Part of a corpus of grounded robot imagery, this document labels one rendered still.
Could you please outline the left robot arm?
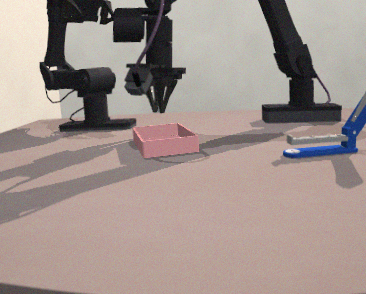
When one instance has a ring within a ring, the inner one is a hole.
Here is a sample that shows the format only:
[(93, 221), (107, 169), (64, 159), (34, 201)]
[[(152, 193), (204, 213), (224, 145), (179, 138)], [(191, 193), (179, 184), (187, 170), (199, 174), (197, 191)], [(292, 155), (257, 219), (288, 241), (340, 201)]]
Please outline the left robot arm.
[[(116, 8), (114, 10), (113, 42), (141, 42), (145, 31), (146, 42), (148, 42), (158, 17), (161, 0), (144, 1), (148, 8)], [(156, 46), (156, 42), (165, 42), (165, 44), (172, 42), (173, 20), (165, 15), (171, 11), (171, 3), (175, 1), (164, 0), (161, 21), (152, 41), (153, 46)], [(317, 74), (311, 63), (308, 46), (303, 44), (285, 0), (258, 0), (258, 2), (273, 39), (276, 52), (274, 57), (278, 68), (284, 74), (292, 74), (286, 75), (287, 78), (292, 79), (289, 80), (288, 104), (263, 104), (262, 109), (265, 112), (342, 110), (342, 106), (335, 103), (314, 102), (312, 78), (317, 78)], [(131, 95), (142, 96), (147, 93), (152, 78), (150, 72), (145, 83), (136, 86), (135, 82), (126, 82), (124, 87)]]

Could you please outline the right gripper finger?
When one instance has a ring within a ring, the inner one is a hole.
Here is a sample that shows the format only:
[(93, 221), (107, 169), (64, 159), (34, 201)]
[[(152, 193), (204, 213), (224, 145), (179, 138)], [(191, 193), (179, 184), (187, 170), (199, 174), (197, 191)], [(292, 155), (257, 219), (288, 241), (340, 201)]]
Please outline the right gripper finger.
[[(71, 9), (73, 9), (77, 15), (70, 17)], [(81, 19), (81, 11), (75, 4), (73, 0), (63, 0), (61, 6), (61, 13), (60, 13), (60, 22), (61, 23), (68, 23), (78, 19)]]
[[(108, 11), (110, 11), (111, 18), (108, 18)], [(102, 12), (101, 12), (100, 24), (106, 25), (109, 22), (113, 21), (113, 14), (114, 14), (114, 12), (112, 10), (111, 1), (104, 0)], [(107, 19), (107, 20), (105, 20), (105, 19)]]

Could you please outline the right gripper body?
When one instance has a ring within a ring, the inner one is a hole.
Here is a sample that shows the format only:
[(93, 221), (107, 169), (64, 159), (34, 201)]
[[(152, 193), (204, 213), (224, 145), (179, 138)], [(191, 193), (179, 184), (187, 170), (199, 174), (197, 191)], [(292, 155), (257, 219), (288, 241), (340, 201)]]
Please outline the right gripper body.
[[(69, 23), (83, 23), (84, 21), (97, 22), (98, 21), (98, 10), (103, 7), (104, 0), (73, 0), (78, 8), (80, 9), (82, 16), (81, 19), (72, 21)], [(82, 11), (83, 10), (83, 11)], [(100, 16), (101, 16), (100, 12)], [(76, 12), (71, 9), (70, 17), (76, 16)]]

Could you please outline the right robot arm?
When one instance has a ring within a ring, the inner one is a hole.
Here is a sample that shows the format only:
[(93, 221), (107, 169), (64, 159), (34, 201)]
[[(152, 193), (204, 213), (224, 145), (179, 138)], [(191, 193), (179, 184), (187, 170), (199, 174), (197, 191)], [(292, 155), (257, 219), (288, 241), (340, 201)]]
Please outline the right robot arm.
[[(66, 122), (59, 125), (59, 129), (129, 127), (135, 124), (136, 118), (108, 117), (107, 94), (112, 94), (116, 82), (116, 76), (109, 67), (79, 69), (80, 72), (77, 72), (78, 70), (65, 60), (67, 23), (59, 22), (61, 4), (62, 0), (47, 0), (48, 42), (44, 62), (39, 62), (39, 68), (48, 91), (78, 90), (77, 97), (83, 98), (85, 120)], [(50, 70), (49, 67), (57, 67), (58, 71), (72, 72), (58, 72)]]

